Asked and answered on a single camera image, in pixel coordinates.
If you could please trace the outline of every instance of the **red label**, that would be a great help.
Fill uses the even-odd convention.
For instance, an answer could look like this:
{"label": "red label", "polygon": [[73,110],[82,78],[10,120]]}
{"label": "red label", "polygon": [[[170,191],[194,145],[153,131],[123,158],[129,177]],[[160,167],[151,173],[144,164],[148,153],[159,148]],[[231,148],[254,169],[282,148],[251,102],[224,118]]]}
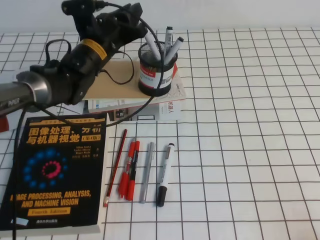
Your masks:
{"label": "red label", "polygon": [[175,75],[176,75],[177,71],[178,71],[177,64],[176,64],[176,63],[174,63],[172,78],[174,78],[174,77],[175,77]]}
{"label": "red label", "polygon": [[145,75],[152,77],[152,78],[156,77],[156,72],[150,71],[149,69],[143,67],[141,64],[140,64],[140,69]]}

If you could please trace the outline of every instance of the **white marker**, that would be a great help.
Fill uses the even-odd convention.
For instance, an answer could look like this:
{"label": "white marker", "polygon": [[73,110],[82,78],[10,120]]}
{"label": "white marker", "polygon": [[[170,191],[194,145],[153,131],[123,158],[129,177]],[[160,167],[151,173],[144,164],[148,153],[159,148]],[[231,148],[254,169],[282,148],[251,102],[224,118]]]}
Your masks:
{"label": "white marker", "polygon": [[167,26],[165,30],[165,41],[164,41],[164,52],[163,52],[164,57],[166,57],[167,53],[169,52],[172,46],[173,34],[174,34],[174,30],[172,26]]}
{"label": "white marker", "polygon": [[178,39],[175,41],[173,47],[169,50],[169,52],[166,54],[164,58],[164,65],[167,65],[170,63],[170,61],[174,58],[182,44],[184,43],[184,39],[182,37],[178,37]]}
{"label": "white marker", "polygon": [[165,162],[163,166],[160,186],[158,189],[158,198],[156,200],[156,205],[158,207],[163,207],[165,205],[166,193],[168,190],[168,182],[170,179],[170,170],[174,159],[174,152],[175,145],[173,143],[169,143],[168,148],[166,149]]}
{"label": "white marker", "polygon": [[146,35],[144,36],[144,39],[145,39],[146,43],[148,44],[154,58],[157,61],[160,61],[161,60],[160,52],[157,48],[157,45],[155,44],[155,39],[154,39],[154,36],[152,35],[152,33],[148,31],[146,33]]}

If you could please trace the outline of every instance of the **book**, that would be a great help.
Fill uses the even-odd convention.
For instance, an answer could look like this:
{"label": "book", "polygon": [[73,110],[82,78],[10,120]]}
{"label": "book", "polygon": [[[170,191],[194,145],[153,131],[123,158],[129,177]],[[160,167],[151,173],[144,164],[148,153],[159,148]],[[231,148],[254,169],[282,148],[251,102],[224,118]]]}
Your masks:
{"label": "book", "polygon": [[[137,60],[133,61],[133,66],[134,77],[131,82],[124,85],[114,83],[109,76],[103,72],[95,78],[94,83],[84,97],[84,99],[88,100],[88,110],[90,113],[139,107],[146,103],[150,96],[142,93],[138,87],[140,62]],[[108,64],[104,66],[104,69],[119,82],[128,79],[130,74],[132,74],[131,62],[126,60],[109,61]],[[150,104],[184,99],[186,99],[186,92],[179,72],[176,70],[173,73],[170,91],[165,95],[155,97]]]}
{"label": "book", "polygon": [[107,114],[28,118],[0,208],[0,237],[99,233]]}
{"label": "book", "polygon": [[[142,111],[132,117],[132,121],[156,120],[176,121],[182,117],[182,101],[161,102],[146,106]],[[138,107],[128,108],[128,114],[132,114]]]}

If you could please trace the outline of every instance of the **red object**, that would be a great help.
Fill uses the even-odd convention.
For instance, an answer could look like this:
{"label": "red object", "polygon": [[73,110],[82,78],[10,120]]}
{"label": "red object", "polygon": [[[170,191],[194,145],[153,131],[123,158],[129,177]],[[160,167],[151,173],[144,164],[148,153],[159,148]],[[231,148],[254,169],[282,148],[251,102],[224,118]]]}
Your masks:
{"label": "red object", "polygon": [[130,180],[130,176],[129,176],[130,166],[132,164],[132,160],[133,160],[134,153],[135,153],[135,146],[136,146],[136,142],[134,140],[135,140],[135,138],[133,138],[133,140],[130,143],[130,148],[129,148],[129,152],[128,152],[125,170],[122,173],[121,181],[120,181],[120,184],[118,187],[118,193],[119,193],[121,199],[124,196],[127,196],[127,192],[128,192],[128,184],[129,184],[129,180]]}
{"label": "red object", "polygon": [[7,116],[0,117],[0,133],[9,131],[9,122]]}
{"label": "red object", "polygon": [[115,176],[116,176],[116,173],[117,173],[118,164],[119,164],[119,160],[120,160],[121,153],[122,153],[122,148],[124,147],[124,144],[125,144],[127,131],[128,131],[127,129],[125,129],[123,131],[123,135],[122,135],[122,138],[121,138],[121,143],[120,143],[120,146],[119,146],[118,153],[116,155],[115,164],[114,164],[113,171],[112,171],[112,174],[111,174],[111,177],[110,177],[111,181],[109,183],[108,190],[106,191],[106,194],[105,194],[105,197],[104,197],[104,200],[103,200],[103,207],[105,207],[105,208],[108,206],[108,201],[109,201],[109,197],[110,197],[110,194],[111,194],[112,186],[113,186],[114,181],[115,181]]}
{"label": "red object", "polygon": [[145,75],[147,75],[149,77],[152,77],[152,78],[156,77],[156,72],[155,71],[150,71],[146,67],[142,66],[142,64],[140,64],[140,69]]}
{"label": "red object", "polygon": [[140,148],[140,142],[136,141],[135,142],[134,158],[133,158],[131,172],[130,172],[130,181],[129,181],[129,185],[128,185],[128,192],[126,195],[126,199],[128,201],[132,201],[134,199],[139,148]]}
{"label": "red object", "polygon": [[174,66],[173,66],[173,74],[172,74],[172,79],[174,79],[176,73],[178,72],[178,67],[177,67],[177,63],[175,62],[174,63]]}

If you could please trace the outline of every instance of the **pencil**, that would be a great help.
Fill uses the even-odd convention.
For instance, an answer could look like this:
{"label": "pencil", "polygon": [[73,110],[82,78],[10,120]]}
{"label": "pencil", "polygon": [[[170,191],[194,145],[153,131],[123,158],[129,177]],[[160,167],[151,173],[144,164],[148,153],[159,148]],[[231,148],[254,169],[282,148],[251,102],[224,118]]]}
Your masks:
{"label": "pencil", "polygon": [[123,134],[122,134],[121,143],[120,143],[120,146],[119,146],[119,150],[118,150],[118,152],[117,152],[117,155],[116,155],[115,164],[114,164],[113,171],[112,171],[112,174],[111,174],[111,177],[110,177],[110,183],[109,183],[108,189],[107,189],[107,191],[106,191],[105,197],[104,197],[104,199],[103,199],[103,207],[104,207],[104,208],[106,208],[106,207],[108,206],[109,197],[110,197],[110,194],[111,194],[112,186],[113,186],[113,184],[114,184],[114,180],[115,180],[115,177],[116,177],[116,172],[117,172],[117,169],[118,169],[119,160],[120,160],[121,153],[122,153],[122,148],[124,147],[124,144],[125,144],[125,139],[126,139],[127,131],[128,131],[128,130],[125,129],[125,130],[123,131]]}

